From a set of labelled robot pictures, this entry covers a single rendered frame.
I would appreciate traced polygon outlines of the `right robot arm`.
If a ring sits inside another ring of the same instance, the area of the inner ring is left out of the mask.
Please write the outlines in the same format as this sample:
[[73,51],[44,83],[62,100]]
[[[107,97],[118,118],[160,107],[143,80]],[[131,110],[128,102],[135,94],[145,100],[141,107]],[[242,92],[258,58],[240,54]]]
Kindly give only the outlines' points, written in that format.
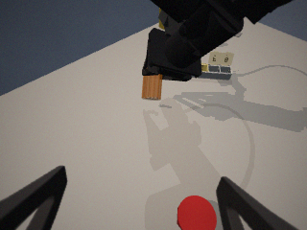
[[177,23],[186,20],[187,40],[208,53],[243,30],[244,17],[253,25],[266,14],[293,0],[151,0],[168,27],[168,15]]

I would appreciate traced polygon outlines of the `orange translucent pill bottle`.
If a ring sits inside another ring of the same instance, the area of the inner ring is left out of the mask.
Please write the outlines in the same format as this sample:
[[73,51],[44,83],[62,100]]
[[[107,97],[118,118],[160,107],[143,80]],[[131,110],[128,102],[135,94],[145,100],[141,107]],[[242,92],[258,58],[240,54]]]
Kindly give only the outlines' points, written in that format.
[[161,100],[162,75],[143,76],[142,99],[149,101]]

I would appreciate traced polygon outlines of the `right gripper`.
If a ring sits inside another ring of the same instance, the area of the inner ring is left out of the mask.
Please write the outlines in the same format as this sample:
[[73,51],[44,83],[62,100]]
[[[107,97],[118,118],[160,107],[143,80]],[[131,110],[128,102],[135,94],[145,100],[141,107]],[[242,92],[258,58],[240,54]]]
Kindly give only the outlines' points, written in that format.
[[187,40],[185,24],[186,20],[177,23],[168,15],[165,32],[152,28],[142,76],[160,74],[167,81],[189,81],[192,76],[201,76],[201,58],[209,52],[201,53]]

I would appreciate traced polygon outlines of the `white weekly pill organiser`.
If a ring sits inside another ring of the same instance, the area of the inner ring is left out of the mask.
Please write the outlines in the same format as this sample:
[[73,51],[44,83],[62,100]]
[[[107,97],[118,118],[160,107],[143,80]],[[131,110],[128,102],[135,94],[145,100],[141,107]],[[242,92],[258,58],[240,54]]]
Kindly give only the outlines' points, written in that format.
[[230,52],[210,52],[208,63],[201,64],[201,76],[198,78],[229,81],[232,73],[230,65],[233,57],[234,54]]

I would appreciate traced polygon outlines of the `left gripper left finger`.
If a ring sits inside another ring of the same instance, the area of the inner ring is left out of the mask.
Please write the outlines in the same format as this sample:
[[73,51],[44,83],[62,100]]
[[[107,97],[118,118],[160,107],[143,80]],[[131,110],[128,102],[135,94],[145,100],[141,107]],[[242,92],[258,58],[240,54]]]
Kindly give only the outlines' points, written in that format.
[[64,166],[57,166],[0,201],[0,230],[16,230],[36,209],[26,230],[51,230],[67,185]]

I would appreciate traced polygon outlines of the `red short cylinder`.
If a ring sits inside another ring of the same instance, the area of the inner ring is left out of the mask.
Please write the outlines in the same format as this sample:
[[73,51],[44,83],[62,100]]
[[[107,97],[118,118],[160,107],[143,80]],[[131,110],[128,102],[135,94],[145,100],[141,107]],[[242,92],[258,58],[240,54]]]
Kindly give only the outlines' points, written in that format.
[[177,207],[177,225],[181,230],[215,230],[215,210],[205,198],[190,195]]

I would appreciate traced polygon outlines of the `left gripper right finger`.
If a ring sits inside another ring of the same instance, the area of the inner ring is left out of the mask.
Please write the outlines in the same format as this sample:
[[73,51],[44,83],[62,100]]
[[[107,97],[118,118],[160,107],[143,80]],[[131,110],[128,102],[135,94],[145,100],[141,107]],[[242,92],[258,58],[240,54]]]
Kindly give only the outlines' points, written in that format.
[[224,230],[245,230],[240,217],[251,230],[298,230],[226,176],[221,177],[216,195]]

